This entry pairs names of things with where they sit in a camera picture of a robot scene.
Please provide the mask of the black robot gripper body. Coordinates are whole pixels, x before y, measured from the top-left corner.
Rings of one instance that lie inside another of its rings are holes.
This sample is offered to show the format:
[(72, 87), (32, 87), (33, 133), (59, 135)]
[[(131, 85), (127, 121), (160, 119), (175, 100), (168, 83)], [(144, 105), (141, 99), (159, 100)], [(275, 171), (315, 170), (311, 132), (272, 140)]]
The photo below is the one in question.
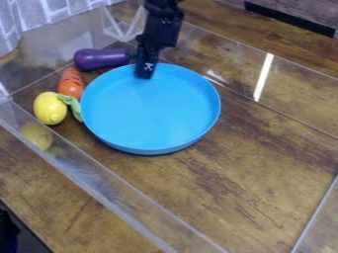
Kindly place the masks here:
[(177, 3), (177, 0), (144, 0), (148, 16), (136, 41), (148, 53), (159, 52), (176, 44), (184, 18)]

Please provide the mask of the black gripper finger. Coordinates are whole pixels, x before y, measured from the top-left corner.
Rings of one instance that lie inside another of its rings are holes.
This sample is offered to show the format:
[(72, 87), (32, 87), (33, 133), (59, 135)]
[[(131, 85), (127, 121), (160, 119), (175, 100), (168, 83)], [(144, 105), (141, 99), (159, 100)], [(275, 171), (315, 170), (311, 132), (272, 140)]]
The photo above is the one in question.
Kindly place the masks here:
[(160, 53), (137, 48), (135, 74), (139, 78), (151, 79), (156, 70)]

